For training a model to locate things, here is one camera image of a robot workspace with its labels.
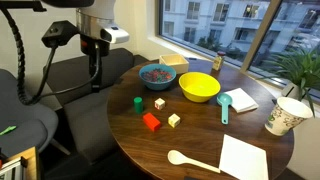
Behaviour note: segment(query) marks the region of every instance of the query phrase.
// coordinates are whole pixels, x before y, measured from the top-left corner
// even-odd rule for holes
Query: napkin
[[[240,180],[268,180],[266,151],[224,135],[219,169]]]
[[[232,97],[231,106],[239,112],[249,111],[251,109],[258,108],[259,105],[252,99],[244,90],[237,88],[231,91],[225,92]]]

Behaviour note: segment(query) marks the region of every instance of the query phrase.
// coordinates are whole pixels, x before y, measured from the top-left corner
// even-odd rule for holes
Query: paper cup
[[[280,97],[265,127],[272,134],[282,136],[312,116],[311,109],[302,102],[289,97]]]

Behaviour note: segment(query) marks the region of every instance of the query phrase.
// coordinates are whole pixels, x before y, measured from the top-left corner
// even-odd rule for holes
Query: black cable
[[[18,78],[17,78],[17,80],[18,80],[18,85],[17,85],[18,89],[17,89],[17,91],[18,91],[19,100],[20,100],[20,102],[22,104],[24,104],[24,105],[33,105],[33,104],[38,103],[41,100],[41,98],[43,98],[43,97],[62,94],[62,93],[66,93],[66,92],[69,92],[69,91],[73,91],[75,89],[81,88],[81,87],[89,84],[91,81],[93,81],[98,76],[99,68],[100,68],[100,48],[99,48],[99,44],[96,42],[95,43],[95,49],[96,49],[96,71],[95,71],[95,74],[91,77],[91,79],[88,82],[83,83],[83,84],[81,84],[79,86],[76,86],[76,87],[73,87],[73,88],[66,89],[66,90],[62,90],[62,91],[57,91],[57,92],[52,92],[52,93],[47,93],[47,94],[41,95],[41,93],[43,91],[43,88],[45,86],[45,83],[47,81],[47,78],[48,78],[50,66],[51,66],[55,51],[58,48],[58,43],[57,43],[57,45],[54,45],[51,48],[51,53],[49,55],[47,64],[45,66],[44,76],[42,77],[41,84],[39,86],[38,92],[36,93],[35,96],[32,96],[31,99],[28,99],[27,94],[25,92],[25,87],[24,87],[25,54],[24,54],[24,47],[23,47],[23,42],[22,42],[22,39],[21,39],[21,35],[20,35],[18,27],[16,26],[15,21],[11,17],[10,13],[8,12],[8,10],[5,9],[5,8],[1,8],[1,11],[5,15],[5,17],[7,18],[8,23],[9,23],[9,25],[11,27],[12,33],[14,35],[14,39],[16,41],[16,47],[17,47],[17,52],[18,52]]]

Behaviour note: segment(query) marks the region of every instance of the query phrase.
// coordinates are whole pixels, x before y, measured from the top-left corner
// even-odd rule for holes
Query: red block
[[[161,122],[154,117],[151,113],[147,113],[143,116],[143,122],[153,131],[155,132],[161,126]]]

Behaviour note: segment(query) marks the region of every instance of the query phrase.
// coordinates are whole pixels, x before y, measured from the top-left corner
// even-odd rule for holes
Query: yellow bowl
[[[220,91],[220,83],[212,76],[200,72],[188,72],[179,78],[179,85],[187,99],[206,102]]]

